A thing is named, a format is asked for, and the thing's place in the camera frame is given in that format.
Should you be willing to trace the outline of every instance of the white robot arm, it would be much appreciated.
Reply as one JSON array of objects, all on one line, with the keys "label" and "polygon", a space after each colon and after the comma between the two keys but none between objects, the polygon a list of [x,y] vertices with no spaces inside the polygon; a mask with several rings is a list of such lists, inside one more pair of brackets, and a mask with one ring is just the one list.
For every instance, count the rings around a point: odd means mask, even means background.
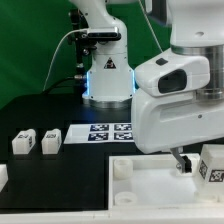
[{"label": "white robot arm", "polygon": [[171,49],[136,69],[137,147],[166,151],[224,136],[224,1],[167,0]]},{"label": "white robot arm", "polygon": [[132,3],[136,0],[70,0],[84,15],[90,33],[120,35],[120,40],[98,41],[92,54],[92,67],[87,72],[84,103],[102,108],[128,106],[135,92],[134,72],[128,65],[127,29],[119,19],[108,14],[107,4]]}]

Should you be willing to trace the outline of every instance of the black table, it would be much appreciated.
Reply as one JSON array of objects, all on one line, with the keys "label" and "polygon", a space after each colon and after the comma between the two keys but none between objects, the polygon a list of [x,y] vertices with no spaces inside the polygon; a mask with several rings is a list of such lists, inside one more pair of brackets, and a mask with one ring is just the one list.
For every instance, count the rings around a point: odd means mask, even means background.
[{"label": "black table", "polygon": [[[130,122],[130,108],[105,110],[84,106],[73,94],[28,95],[0,110],[0,163],[9,181],[0,193],[0,213],[104,210],[108,206],[110,155],[141,155],[134,143],[62,145],[58,155],[43,155],[41,140],[70,124]],[[37,143],[29,155],[15,156],[11,141],[33,128]],[[212,143],[223,144],[219,139]],[[185,147],[200,152],[202,143]]]}]

